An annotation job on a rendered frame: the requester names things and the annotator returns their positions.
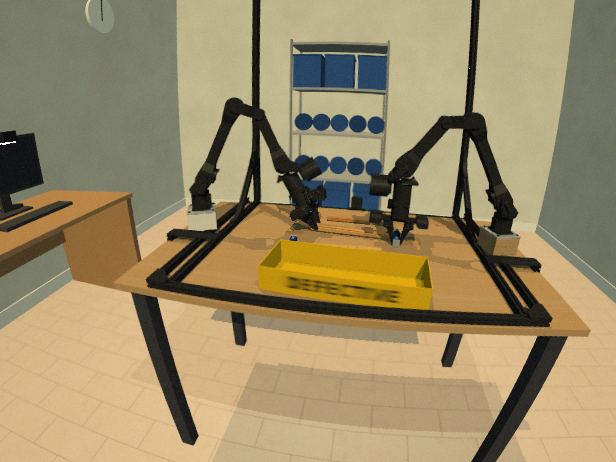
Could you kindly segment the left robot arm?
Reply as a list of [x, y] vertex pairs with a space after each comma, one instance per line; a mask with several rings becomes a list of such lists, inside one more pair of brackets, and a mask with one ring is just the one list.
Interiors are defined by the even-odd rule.
[[[449, 129], [464, 129], [477, 149], [489, 182], [489, 189], [485, 190], [488, 201], [493, 204], [496, 210], [492, 217], [491, 226], [488, 226], [488, 228], [498, 235], [513, 235], [513, 232], [511, 232], [512, 223], [513, 219], [517, 217], [518, 211], [513, 205], [510, 192], [501, 179], [487, 139], [485, 118], [482, 114], [475, 112], [467, 112], [461, 118], [449, 117], [451, 116], [439, 117], [423, 138], [411, 150], [396, 160], [396, 170], [394, 167], [388, 175], [372, 173], [369, 195], [387, 197], [389, 192], [391, 194], [392, 184], [394, 184], [393, 198], [410, 200], [412, 186], [419, 186], [415, 178], [410, 177], [419, 167], [423, 157]], [[396, 174], [394, 174], [395, 171]]]

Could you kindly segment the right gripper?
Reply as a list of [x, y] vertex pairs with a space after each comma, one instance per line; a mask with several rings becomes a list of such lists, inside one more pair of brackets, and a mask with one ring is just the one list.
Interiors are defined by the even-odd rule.
[[[317, 223], [321, 223], [320, 222], [320, 218], [319, 218], [319, 214], [318, 214], [318, 206], [320, 203], [316, 204], [314, 202], [316, 201], [311, 201], [312, 203], [307, 205], [306, 199], [305, 199], [305, 195], [304, 195], [304, 190], [307, 190], [307, 186], [304, 186], [304, 184], [298, 188], [296, 188], [295, 190], [289, 192], [290, 199], [293, 199], [296, 206], [291, 213], [290, 213], [290, 218], [292, 221], [296, 220], [296, 219], [300, 219], [303, 222], [305, 222], [306, 224], [308, 224], [309, 226], [311, 226], [313, 229], [317, 230], [318, 226]], [[307, 206], [306, 206], [306, 205]], [[303, 206], [304, 205], [304, 206]], [[301, 208], [299, 208], [301, 207]], [[308, 215], [307, 215], [308, 214]], [[303, 217], [304, 216], [304, 217]]]

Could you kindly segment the yellow bin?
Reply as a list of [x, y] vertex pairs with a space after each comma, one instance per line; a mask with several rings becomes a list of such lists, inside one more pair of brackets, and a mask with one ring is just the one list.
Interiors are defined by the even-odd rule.
[[281, 239], [258, 265], [258, 282], [261, 290], [406, 309], [428, 310], [433, 292], [428, 257]]

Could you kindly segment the hammer with blue head and wooden handle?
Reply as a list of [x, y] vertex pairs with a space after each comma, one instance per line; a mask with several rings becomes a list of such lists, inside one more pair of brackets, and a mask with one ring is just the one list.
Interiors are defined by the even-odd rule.
[[[322, 224], [322, 223], [317, 223], [317, 226], [318, 226], [317, 230], [313, 229], [312, 227], [311, 227], [311, 230], [320, 231], [320, 232], [328, 232], [328, 233], [337, 233], [337, 234], [387, 239], [387, 233], [382, 233], [382, 232], [368, 231], [368, 230], [336, 226], [336, 225], [330, 225], [330, 224]], [[400, 237], [401, 235], [400, 235], [399, 230], [395, 229], [393, 233], [392, 247], [400, 246]]]

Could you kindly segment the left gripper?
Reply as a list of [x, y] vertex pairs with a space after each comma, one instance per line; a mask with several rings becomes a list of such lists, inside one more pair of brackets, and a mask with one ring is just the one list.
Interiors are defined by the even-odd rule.
[[[416, 215], [416, 218], [409, 217], [410, 201], [411, 199], [410, 200], [398, 200], [398, 199], [392, 198], [391, 215], [383, 214], [382, 210], [374, 210], [374, 209], [370, 213], [370, 218], [369, 218], [370, 223], [379, 224], [382, 222], [382, 220], [384, 220], [383, 227], [386, 227], [388, 230], [391, 244], [393, 243], [393, 221], [404, 223], [401, 238], [400, 238], [400, 245], [402, 244], [404, 238], [409, 233], [409, 231], [414, 229], [413, 225], [416, 224], [416, 219], [418, 221], [418, 223], [416, 224], [418, 229], [425, 229], [425, 230], [428, 229], [429, 221], [428, 221], [427, 216]], [[381, 219], [381, 215], [382, 215], [382, 219]]]

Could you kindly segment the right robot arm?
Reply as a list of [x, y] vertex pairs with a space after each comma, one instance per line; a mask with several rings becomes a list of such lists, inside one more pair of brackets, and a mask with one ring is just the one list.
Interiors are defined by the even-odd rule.
[[[271, 129], [264, 110], [260, 108], [258, 109], [256, 107], [251, 108], [250, 105], [245, 106], [241, 99], [233, 97], [228, 99], [225, 103], [222, 121], [207, 156], [207, 159], [199, 170], [198, 174], [196, 175], [195, 183], [189, 188], [192, 198], [192, 211], [210, 210], [212, 207], [211, 193], [209, 194], [208, 188], [211, 183], [213, 184], [216, 180], [216, 173], [218, 173], [220, 170], [216, 169], [216, 165], [223, 146], [226, 142], [225, 138], [228, 136], [228, 133], [234, 121], [239, 117], [237, 117], [237, 115], [239, 114], [256, 120], [257, 125], [270, 150], [275, 171], [277, 173], [284, 174], [282, 176], [278, 175], [277, 183], [283, 181], [288, 192], [291, 192], [294, 189], [303, 185], [303, 182], [301, 181], [297, 172], [299, 172], [303, 180], [306, 181], [310, 181], [322, 174], [319, 166], [317, 166], [313, 157], [308, 158], [306, 161], [300, 163], [299, 165], [298, 163], [291, 161], [288, 156], [283, 153], [284, 151], [282, 150], [282, 148], [279, 147], [280, 145], [273, 133], [273, 130]], [[289, 172], [294, 173], [290, 174]], [[205, 187], [207, 188], [205, 189]], [[317, 186], [316, 190], [310, 190], [308, 187], [307, 190], [304, 190], [304, 195], [307, 204], [312, 203], [311, 201], [324, 201], [327, 198], [326, 189], [323, 188], [322, 185]]]

